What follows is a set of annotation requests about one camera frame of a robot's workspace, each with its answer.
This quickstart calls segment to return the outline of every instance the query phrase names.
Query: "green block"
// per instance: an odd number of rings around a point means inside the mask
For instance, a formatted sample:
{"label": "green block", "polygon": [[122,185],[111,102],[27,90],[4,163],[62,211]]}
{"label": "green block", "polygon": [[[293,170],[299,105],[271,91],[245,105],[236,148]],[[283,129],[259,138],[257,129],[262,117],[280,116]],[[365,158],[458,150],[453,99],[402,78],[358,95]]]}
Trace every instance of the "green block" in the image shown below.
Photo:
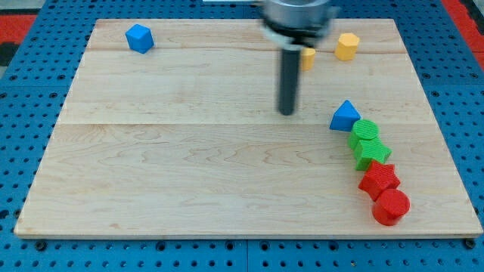
{"label": "green block", "polygon": [[369,141],[378,137],[378,126],[368,119],[360,119],[353,124],[348,138],[349,148],[354,150],[360,140]]}
{"label": "green block", "polygon": [[372,159],[379,163],[385,163],[391,153],[392,150],[385,146],[378,137],[369,141],[361,140],[356,145],[353,153],[356,159],[355,169],[366,171]]}

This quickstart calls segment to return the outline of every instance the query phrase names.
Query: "wooden table surface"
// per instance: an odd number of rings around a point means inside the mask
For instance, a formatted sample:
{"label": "wooden table surface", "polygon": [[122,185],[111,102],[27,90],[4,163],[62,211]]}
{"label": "wooden table surface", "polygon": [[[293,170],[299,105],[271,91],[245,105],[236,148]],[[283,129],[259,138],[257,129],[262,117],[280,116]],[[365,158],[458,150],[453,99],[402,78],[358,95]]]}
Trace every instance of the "wooden table surface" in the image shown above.
{"label": "wooden table surface", "polygon": [[[124,33],[151,28],[155,48]],[[342,32],[353,61],[333,55]],[[51,239],[471,237],[479,220],[393,20],[335,20],[275,109],[278,50],[255,20],[99,20],[15,233]],[[364,172],[328,129],[350,99],[380,126],[411,211],[378,224]]]}

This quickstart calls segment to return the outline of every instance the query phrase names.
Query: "red block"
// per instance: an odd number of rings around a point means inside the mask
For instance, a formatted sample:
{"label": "red block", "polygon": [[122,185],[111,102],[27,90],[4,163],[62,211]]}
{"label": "red block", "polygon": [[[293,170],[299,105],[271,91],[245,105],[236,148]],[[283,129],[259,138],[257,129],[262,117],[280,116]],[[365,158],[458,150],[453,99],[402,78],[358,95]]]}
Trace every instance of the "red block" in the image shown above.
{"label": "red block", "polygon": [[373,205],[373,217],[386,226],[397,224],[410,210],[410,200],[400,190],[388,189],[381,193]]}
{"label": "red block", "polygon": [[372,160],[358,188],[367,192],[375,201],[384,190],[396,189],[399,185],[400,180],[395,175],[395,165],[384,165]]}

